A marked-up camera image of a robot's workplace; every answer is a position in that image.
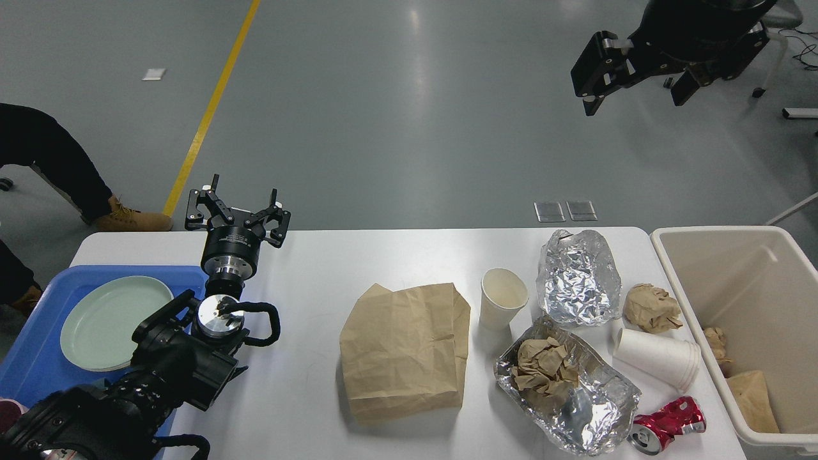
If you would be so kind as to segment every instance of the gray floor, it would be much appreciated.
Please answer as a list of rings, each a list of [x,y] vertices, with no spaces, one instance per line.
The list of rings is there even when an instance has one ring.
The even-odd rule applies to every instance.
[[[651,79],[583,114],[571,66],[645,4],[263,0],[186,189],[220,173],[259,209],[278,187],[293,229],[531,227],[534,201],[587,199],[596,224],[646,231],[761,223],[815,192],[818,122],[780,110],[818,106],[818,74],[788,59],[749,96],[773,44],[684,107]],[[249,5],[3,2],[0,100],[55,116],[126,205],[161,210]],[[47,282],[93,229],[31,171],[0,175],[0,237]],[[813,260],[817,224],[782,223]]]

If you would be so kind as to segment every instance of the yellow floor line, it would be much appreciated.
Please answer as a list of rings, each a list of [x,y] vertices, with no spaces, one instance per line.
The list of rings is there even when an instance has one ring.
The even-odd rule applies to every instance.
[[[222,100],[222,93],[224,93],[224,88],[227,86],[227,81],[230,79],[230,73],[233,71],[233,66],[236,65],[236,59],[239,57],[239,53],[241,52],[241,46],[245,43],[247,32],[250,29],[250,25],[253,24],[253,18],[255,17],[255,12],[258,10],[258,4],[260,2],[261,0],[253,0],[249,11],[247,11],[245,22],[241,25],[241,30],[239,30],[239,35],[236,37],[236,42],[233,43],[233,49],[230,50],[230,56],[227,57],[227,62],[224,64],[224,69],[222,69],[222,76],[218,78],[216,89],[213,90],[213,95],[210,96],[210,102],[207,105],[207,110],[204,111],[204,116],[202,116],[202,120],[199,122],[199,129],[196,130],[196,135],[193,137],[193,142],[191,142],[191,148],[187,150],[185,161],[182,163],[182,167],[179,169],[179,174],[176,176],[176,182],[173,183],[173,188],[170,190],[168,200],[164,204],[163,213],[165,215],[173,215],[173,212],[176,209],[176,204],[178,204],[179,198],[182,197],[182,192],[183,188],[185,187],[185,183],[187,182],[187,177],[191,175],[191,169],[193,169],[193,164],[196,162],[196,157],[199,155],[199,149],[202,147],[202,142],[205,140],[205,136],[207,135],[210,122],[213,120],[213,114],[216,113],[218,103]]]

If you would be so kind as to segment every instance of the metal floor plate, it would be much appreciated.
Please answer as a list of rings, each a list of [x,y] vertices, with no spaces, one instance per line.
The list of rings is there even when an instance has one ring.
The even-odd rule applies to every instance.
[[[534,211],[537,213],[537,220],[543,223],[565,222],[562,205],[558,201],[535,201]]]
[[[590,201],[566,201],[573,221],[597,220],[594,204]]]

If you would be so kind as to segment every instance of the black pants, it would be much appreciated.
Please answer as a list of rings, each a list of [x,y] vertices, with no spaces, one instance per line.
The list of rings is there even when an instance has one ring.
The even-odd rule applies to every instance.
[[[4,165],[37,166],[89,222],[110,213],[111,191],[85,150],[39,110],[0,103],[0,167]],[[33,284],[31,270],[0,241],[0,304],[18,300]]]

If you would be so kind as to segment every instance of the person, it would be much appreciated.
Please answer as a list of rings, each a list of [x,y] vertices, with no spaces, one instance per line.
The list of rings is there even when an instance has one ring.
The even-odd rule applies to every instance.
[[[86,223],[102,232],[166,232],[171,218],[122,205],[108,188],[85,150],[50,115],[24,106],[0,103],[0,168],[31,166],[62,191]],[[0,240],[0,304],[25,316],[43,290],[26,267]]]

